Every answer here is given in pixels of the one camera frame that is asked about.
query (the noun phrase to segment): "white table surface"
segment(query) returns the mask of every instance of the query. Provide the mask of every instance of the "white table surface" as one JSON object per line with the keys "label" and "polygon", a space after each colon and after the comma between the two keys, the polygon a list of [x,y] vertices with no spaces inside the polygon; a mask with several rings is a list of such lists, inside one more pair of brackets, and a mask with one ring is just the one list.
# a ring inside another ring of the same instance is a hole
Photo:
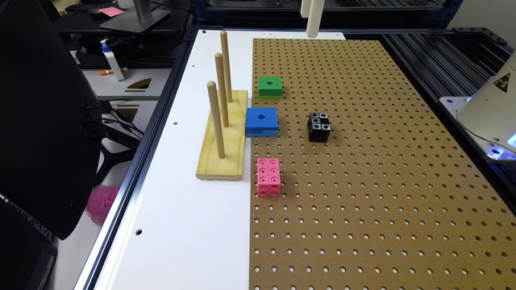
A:
{"label": "white table surface", "polygon": [[[246,289],[249,281],[251,140],[241,181],[195,177],[216,81],[220,31],[199,31],[141,190],[134,192],[96,289]],[[305,32],[229,31],[233,90],[252,95],[253,38]],[[319,33],[317,39],[344,39]]]}

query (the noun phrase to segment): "wooden peg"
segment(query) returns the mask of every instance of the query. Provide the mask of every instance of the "wooden peg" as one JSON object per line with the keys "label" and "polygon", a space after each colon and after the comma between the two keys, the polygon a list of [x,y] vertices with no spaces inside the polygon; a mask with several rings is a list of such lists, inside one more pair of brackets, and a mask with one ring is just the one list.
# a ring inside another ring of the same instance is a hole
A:
{"label": "wooden peg", "polygon": [[213,118],[218,157],[222,159],[226,157],[226,153],[224,151],[223,128],[220,125],[220,112],[218,111],[217,85],[214,81],[208,81],[208,96],[210,97],[211,117]]}
{"label": "wooden peg", "polygon": [[223,118],[223,126],[229,127],[227,100],[226,100],[226,86],[224,83],[224,64],[223,55],[219,52],[215,53],[215,65],[217,67],[217,81],[218,81],[218,95],[220,96],[220,113]]}
{"label": "wooden peg", "polygon": [[233,102],[233,91],[231,88],[231,71],[229,69],[229,48],[227,46],[227,32],[220,31],[220,41],[223,46],[224,79],[226,80],[227,102]]}

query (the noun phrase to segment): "pink block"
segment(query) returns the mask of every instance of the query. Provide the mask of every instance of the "pink block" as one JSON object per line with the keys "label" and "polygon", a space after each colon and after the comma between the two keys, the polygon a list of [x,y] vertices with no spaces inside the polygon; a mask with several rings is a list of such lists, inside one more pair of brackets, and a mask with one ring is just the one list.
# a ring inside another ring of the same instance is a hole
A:
{"label": "pink block", "polygon": [[264,165],[258,164],[258,177],[260,176],[268,176],[268,167]]}
{"label": "pink block", "polygon": [[268,168],[268,174],[270,176],[279,176],[280,175],[280,169],[277,167],[269,167]]}
{"label": "pink block", "polygon": [[268,189],[269,191],[280,191],[281,188],[281,178],[280,176],[269,176],[268,177]]}
{"label": "pink block", "polygon": [[272,166],[280,166],[280,160],[278,160],[278,158],[270,158],[268,159],[268,166],[269,167],[272,167]]}
{"label": "pink block", "polygon": [[258,197],[279,197],[281,191],[279,160],[259,158],[256,164]]}
{"label": "pink block", "polygon": [[268,159],[266,159],[266,158],[258,158],[257,163],[258,163],[258,166],[260,166],[260,165],[268,166]]}
{"label": "pink block", "polygon": [[269,192],[268,176],[258,176],[258,197],[267,197]]}

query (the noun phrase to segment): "cube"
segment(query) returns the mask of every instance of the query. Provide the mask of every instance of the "cube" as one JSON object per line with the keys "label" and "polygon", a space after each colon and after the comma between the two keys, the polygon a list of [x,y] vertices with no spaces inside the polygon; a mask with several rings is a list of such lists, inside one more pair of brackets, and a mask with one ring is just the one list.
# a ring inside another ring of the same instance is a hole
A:
{"label": "cube", "polygon": [[326,113],[310,113],[308,118],[308,140],[326,143],[330,137],[330,119]]}
{"label": "cube", "polygon": [[283,92],[280,77],[258,77],[258,96],[260,98],[280,98]]}
{"label": "cube", "polygon": [[277,127],[276,108],[248,108],[246,137],[277,137]]}
{"label": "cube", "polygon": [[279,160],[259,158],[256,165],[258,197],[279,197],[281,191]]}

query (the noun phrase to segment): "pink object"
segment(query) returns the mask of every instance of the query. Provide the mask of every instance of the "pink object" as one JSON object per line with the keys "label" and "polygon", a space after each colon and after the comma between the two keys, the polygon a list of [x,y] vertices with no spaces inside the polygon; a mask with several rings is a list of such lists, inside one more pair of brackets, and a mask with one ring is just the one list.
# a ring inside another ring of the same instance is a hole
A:
{"label": "pink object", "polygon": [[85,211],[95,225],[102,226],[119,189],[120,185],[106,186],[101,184],[91,191]]}
{"label": "pink object", "polygon": [[258,164],[258,177],[268,176],[268,167]]}
{"label": "pink object", "polygon": [[279,160],[259,158],[256,164],[258,197],[279,197],[281,190]]}
{"label": "pink object", "polygon": [[116,8],[116,7],[102,8],[102,9],[99,9],[99,11],[101,11],[103,14],[105,14],[105,15],[107,15],[109,17],[114,17],[116,15],[120,15],[122,13],[125,13],[124,11],[122,11],[119,8]]}
{"label": "pink object", "polygon": [[258,161],[256,162],[259,166],[268,166],[268,159],[266,158],[258,158]]}
{"label": "pink object", "polygon": [[277,158],[271,158],[268,160],[268,166],[269,167],[280,167],[280,160]]}

